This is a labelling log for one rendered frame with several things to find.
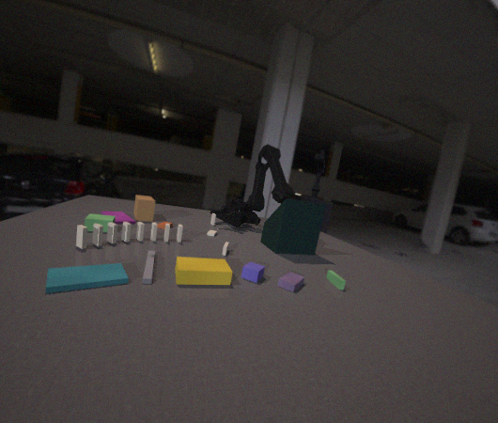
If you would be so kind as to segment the small blue cube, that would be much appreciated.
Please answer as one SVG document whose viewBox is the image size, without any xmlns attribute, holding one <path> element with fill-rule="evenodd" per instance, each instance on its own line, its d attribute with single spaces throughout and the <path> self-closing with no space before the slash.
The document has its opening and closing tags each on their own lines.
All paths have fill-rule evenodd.
<svg viewBox="0 0 498 423">
<path fill-rule="evenodd" d="M 264 274 L 265 266 L 249 262 L 242 268 L 241 277 L 257 282 Z"/>
</svg>

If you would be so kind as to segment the green rectangular block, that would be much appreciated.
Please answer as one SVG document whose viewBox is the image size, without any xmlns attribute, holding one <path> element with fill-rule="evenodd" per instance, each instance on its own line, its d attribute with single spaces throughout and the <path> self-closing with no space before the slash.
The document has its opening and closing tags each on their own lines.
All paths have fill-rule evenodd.
<svg viewBox="0 0 498 423">
<path fill-rule="evenodd" d="M 337 288 L 340 290 L 344 289 L 345 280 L 340 275 L 335 274 L 333 271 L 328 271 L 326 275 L 326 279 L 332 282 Z"/>
<path fill-rule="evenodd" d="M 85 220 L 87 231 L 93 231 L 93 224 L 103 225 L 103 232 L 108 232 L 108 223 L 115 223 L 116 217 L 111 215 L 89 214 Z"/>
</svg>

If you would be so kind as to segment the purple flat block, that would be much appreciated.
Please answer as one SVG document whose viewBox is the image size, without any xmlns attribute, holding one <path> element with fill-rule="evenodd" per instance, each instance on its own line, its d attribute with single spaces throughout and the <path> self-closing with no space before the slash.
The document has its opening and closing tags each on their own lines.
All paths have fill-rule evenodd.
<svg viewBox="0 0 498 423">
<path fill-rule="evenodd" d="M 299 288 L 304 281 L 304 276 L 295 274 L 293 272 L 288 272 L 279 278 L 278 286 L 284 288 L 285 290 L 289 290 L 294 292 L 297 288 Z"/>
<path fill-rule="evenodd" d="M 132 220 L 127 214 L 122 211 L 102 211 L 102 215 L 111 215 L 116 217 L 115 224 L 123 224 L 123 222 L 128 222 L 129 224 L 135 224 L 135 221 Z"/>
</svg>

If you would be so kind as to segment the yellow rectangular block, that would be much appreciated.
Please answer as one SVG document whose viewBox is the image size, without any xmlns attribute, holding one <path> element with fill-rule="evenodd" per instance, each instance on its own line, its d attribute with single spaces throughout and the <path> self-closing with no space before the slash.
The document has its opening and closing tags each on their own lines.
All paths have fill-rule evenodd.
<svg viewBox="0 0 498 423">
<path fill-rule="evenodd" d="M 230 285 L 232 271 L 224 259 L 177 257 L 177 285 Z"/>
</svg>

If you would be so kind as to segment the teal flat block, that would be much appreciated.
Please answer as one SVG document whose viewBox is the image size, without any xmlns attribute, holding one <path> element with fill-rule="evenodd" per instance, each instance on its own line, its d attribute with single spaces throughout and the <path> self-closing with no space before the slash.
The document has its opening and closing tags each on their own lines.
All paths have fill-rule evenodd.
<svg viewBox="0 0 498 423">
<path fill-rule="evenodd" d="M 129 283 L 121 263 L 48 268 L 46 293 Z"/>
</svg>

